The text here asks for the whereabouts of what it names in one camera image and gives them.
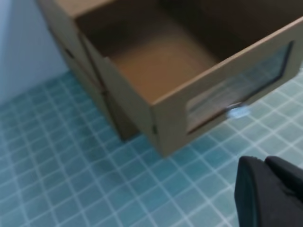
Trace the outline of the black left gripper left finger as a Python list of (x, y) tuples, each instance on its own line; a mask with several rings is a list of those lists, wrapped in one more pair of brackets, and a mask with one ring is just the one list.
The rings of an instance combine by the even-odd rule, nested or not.
[(241, 227), (301, 227), (303, 201), (256, 157), (238, 162), (234, 199)]

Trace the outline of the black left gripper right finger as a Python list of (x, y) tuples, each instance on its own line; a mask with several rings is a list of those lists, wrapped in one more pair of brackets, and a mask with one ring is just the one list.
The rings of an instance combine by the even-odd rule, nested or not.
[(303, 170), (277, 156), (268, 156), (265, 163), (300, 201), (303, 200)]

